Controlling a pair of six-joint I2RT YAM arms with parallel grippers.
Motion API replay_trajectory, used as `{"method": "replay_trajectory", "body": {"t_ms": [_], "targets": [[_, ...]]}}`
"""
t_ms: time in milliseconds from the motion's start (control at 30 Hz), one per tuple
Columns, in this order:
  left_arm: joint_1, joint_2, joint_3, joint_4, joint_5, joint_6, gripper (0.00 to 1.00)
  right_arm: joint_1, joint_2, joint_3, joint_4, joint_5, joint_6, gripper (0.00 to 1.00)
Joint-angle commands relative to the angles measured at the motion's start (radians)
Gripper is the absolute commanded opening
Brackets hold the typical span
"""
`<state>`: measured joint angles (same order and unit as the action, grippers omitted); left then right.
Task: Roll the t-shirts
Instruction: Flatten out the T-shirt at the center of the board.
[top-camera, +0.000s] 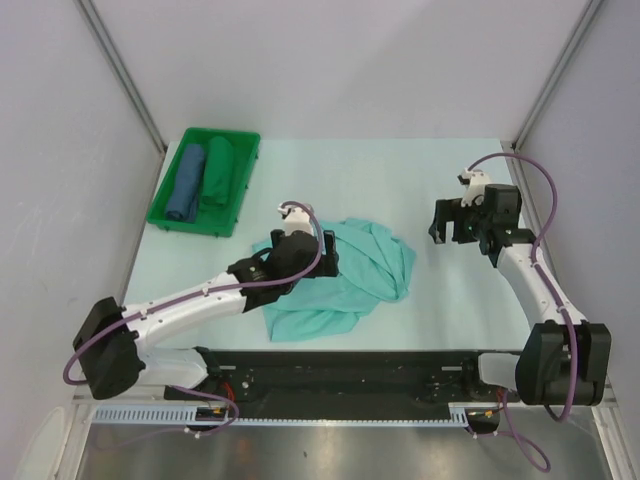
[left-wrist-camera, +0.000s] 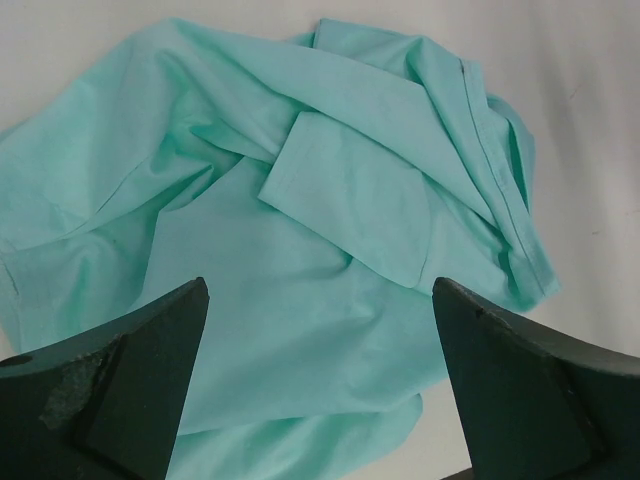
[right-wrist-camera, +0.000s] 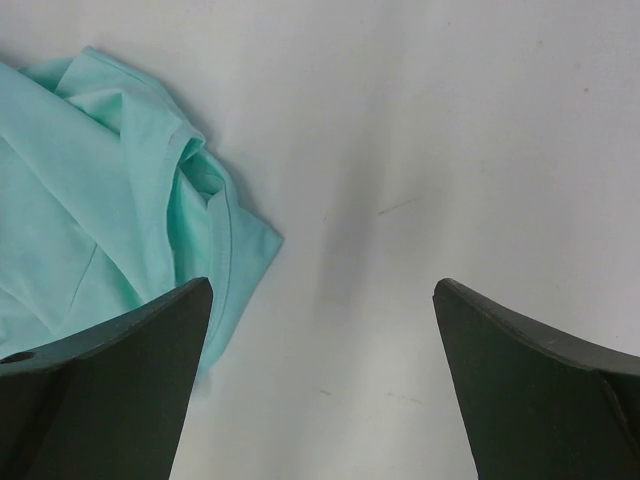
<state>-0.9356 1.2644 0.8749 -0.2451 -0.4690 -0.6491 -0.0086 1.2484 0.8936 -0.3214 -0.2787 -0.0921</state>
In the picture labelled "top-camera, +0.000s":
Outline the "teal t shirt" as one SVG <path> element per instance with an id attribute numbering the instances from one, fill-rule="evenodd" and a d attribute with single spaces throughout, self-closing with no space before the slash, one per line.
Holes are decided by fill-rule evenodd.
<path id="1" fill-rule="evenodd" d="M 348 333 L 380 303 L 396 303 L 409 294 L 416 252 L 391 229 L 358 218 L 321 226 L 335 234 L 339 274 L 302 279 L 263 308 L 273 342 Z"/>

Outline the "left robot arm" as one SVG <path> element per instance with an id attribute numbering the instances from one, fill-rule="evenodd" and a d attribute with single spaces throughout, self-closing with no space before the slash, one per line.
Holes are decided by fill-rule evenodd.
<path id="1" fill-rule="evenodd" d="M 213 355 L 204 347 L 166 349 L 161 342 L 206 320 L 244 314 L 290 294 L 303 279 L 335 277 L 339 255 L 331 230 L 271 233 L 271 244 L 192 291 L 124 307 L 112 297 L 96 302 L 73 340 L 74 360 L 96 400 L 136 385 L 188 389 L 214 397 L 221 387 Z"/>

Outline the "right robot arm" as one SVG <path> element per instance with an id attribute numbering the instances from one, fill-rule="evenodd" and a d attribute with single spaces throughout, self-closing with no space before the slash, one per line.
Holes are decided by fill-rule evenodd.
<path id="1" fill-rule="evenodd" d="M 522 197 L 515 186 L 488 184 L 472 201 L 439 199 L 428 233 L 435 243 L 476 243 L 509 283 L 531 327 L 522 351 L 482 353 L 463 373 L 461 388 L 484 401 L 497 387 L 527 405 L 593 406 L 604 396 L 611 333 L 591 323 L 568 300 L 535 250 L 534 233 L 519 225 Z"/>

